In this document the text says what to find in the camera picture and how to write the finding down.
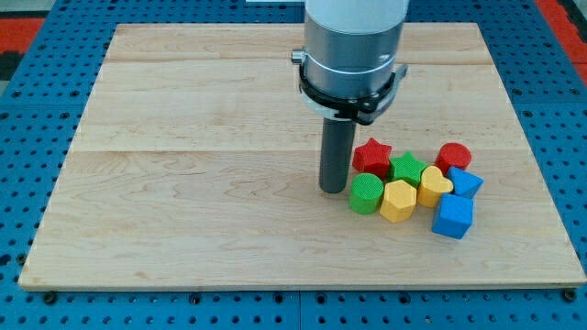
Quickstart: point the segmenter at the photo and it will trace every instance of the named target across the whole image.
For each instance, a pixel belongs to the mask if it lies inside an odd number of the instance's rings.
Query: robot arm
[[[324,117],[320,187],[344,190],[356,123],[371,124],[392,103],[406,67],[393,72],[409,0],[306,0],[300,65],[305,104]]]

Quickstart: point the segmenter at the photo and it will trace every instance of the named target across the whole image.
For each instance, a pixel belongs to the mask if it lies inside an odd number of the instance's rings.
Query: blue cube block
[[[473,223],[473,200],[443,193],[434,212],[432,232],[461,239]]]
[[[454,185],[453,193],[460,197],[473,198],[483,184],[482,178],[454,166],[450,167],[447,178]]]

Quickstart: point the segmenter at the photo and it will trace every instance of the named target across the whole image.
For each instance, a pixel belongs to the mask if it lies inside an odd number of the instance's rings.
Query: green cylinder block
[[[375,213],[382,202],[383,182],[370,173],[359,174],[350,185],[349,206],[358,214]]]

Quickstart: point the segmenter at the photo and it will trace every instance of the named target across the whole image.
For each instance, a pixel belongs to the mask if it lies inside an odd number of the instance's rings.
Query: wooden table surface
[[[485,179],[462,240],[432,210],[392,224],[317,188],[301,25],[120,25],[20,284],[31,291],[434,290],[586,282],[474,24],[406,24],[409,63],[370,137]],[[349,179],[356,172],[351,170]]]

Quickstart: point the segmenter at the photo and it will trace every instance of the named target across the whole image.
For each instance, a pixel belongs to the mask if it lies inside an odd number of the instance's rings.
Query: blue pegboard
[[[299,5],[244,0],[58,0],[0,99],[0,328],[587,328],[585,288],[59,292],[56,301],[19,289],[20,262],[117,23],[294,23],[303,17]],[[414,0],[408,20],[479,24],[585,267],[587,91],[535,4]]]

